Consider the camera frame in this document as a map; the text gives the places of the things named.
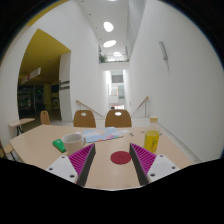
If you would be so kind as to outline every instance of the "mug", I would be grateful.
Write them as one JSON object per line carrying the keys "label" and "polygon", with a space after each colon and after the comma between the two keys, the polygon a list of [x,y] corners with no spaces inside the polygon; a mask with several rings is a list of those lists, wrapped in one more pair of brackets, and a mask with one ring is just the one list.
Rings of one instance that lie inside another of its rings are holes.
{"label": "mug", "polygon": [[70,156],[74,152],[78,151],[79,149],[83,148],[86,144],[86,138],[82,137],[80,134],[69,134],[62,137],[62,142],[65,146],[67,155]]}

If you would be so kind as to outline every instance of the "red coaster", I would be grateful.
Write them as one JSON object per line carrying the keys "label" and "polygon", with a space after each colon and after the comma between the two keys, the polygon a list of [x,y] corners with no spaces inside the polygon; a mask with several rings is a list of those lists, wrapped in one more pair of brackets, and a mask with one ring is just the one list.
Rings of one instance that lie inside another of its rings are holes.
{"label": "red coaster", "polygon": [[131,155],[128,152],[118,151],[111,155],[111,161],[116,164],[125,164],[131,160]]}

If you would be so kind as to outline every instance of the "light fixture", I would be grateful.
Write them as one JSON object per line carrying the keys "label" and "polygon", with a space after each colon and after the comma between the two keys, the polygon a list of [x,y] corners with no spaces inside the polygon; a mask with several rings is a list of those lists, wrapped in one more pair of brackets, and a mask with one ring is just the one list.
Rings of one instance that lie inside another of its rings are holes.
{"label": "light fixture", "polygon": [[109,22],[105,22],[105,23],[103,24],[103,26],[104,26],[104,29],[105,29],[107,32],[111,32],[111,31],[114,29],[114,26],[113,26],[111,23],[109,23]]}
{"label": "light fixture", "polygon": [[116,44],[116,40],[110,40],[103,44],[104,47],[112,47]]}
{"label": "light fixture", "polygon": [[114,52],[114,56],[116,56],[116,57],[121,57],[122,54],[121,54],[120,52]]}

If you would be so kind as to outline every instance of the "chair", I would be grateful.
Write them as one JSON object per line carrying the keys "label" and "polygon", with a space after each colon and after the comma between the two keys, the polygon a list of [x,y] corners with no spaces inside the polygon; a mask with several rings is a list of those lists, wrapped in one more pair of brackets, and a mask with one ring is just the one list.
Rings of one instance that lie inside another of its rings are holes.
{"label": "chair", "polygon": [[10,143],[8,145],[6,145],[5,147],[3,147],[3,149],[6,154],[10,153],[12,158],[16,161],[15,157],[12,154],[12,151],[14,150],[14,148],[12,147],[12,145]]}
{"label": "chair", "polygon": [[110,110],[106,116],[105,127],[132,127],[131,116],[127,110]]}
{"label": "chair", "polygon": [[74,127],[95,128],[96,122],[91,110],[77,110],[73,121]]}
{"label": "chair", "polygon": [[3,150],[3,146],[0,140],[0,158],[4,158],[5,157],[5,151]]}
{"label": "chair", "polygon": [[40,113],[40,122],[41,124],[50,124],[50,119],[49,119],[49,115],[48,112],[46,110],[42,110]]}

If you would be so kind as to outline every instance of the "bottle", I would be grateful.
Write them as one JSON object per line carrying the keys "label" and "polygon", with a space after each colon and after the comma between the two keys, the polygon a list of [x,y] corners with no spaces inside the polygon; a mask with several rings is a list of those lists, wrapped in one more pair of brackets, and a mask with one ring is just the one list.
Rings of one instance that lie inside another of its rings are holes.
{"label": "bottle", "polygon": [[150,116],[150,124],[145,130],[144,148],[152,153],[156,152],[160,135],[160,128],[157,122],[158,118],[156,116]]}

